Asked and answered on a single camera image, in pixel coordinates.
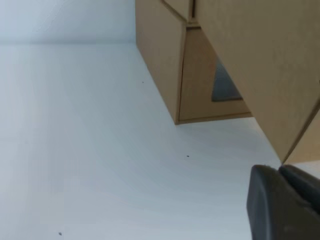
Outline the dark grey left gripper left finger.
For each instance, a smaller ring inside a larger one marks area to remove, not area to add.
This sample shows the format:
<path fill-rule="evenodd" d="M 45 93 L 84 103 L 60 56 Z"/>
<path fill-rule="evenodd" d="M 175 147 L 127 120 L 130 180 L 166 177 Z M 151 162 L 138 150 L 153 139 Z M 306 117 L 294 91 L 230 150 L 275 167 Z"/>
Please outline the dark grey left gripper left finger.
<path fill-rule="evenodd" d="M 318 240 L 320 214 L 275 169 L 254 165 L 246 209 L 254 240 Z"/>

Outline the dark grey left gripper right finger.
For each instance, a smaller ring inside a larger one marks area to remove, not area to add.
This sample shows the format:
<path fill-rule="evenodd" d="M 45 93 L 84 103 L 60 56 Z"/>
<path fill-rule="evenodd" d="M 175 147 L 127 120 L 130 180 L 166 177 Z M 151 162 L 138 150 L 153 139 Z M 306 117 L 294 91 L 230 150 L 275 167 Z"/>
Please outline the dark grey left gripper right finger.
<path fill-rule="evenodd" d="M 320 180 L 293 165 L 282 165 L 278 171 L 312 209 L 320 214 Z"/>

